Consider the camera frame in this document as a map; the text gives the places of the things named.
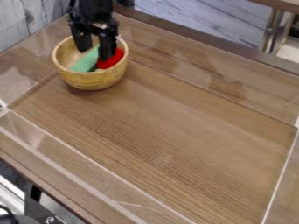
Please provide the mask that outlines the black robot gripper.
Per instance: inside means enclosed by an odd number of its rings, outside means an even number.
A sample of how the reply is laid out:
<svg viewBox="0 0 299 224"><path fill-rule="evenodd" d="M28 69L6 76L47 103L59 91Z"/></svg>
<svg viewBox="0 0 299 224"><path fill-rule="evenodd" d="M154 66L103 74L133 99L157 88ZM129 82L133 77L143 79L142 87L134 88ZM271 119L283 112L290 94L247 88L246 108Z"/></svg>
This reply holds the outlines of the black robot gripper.
<svg viewBox="0 0 299 224"><path fill-rule="evenodd" d="M78 50L93 47L91 34L99 39L99 59L107 61L118 49L118 21L113 0L70 0L70 30Z"/></svg>

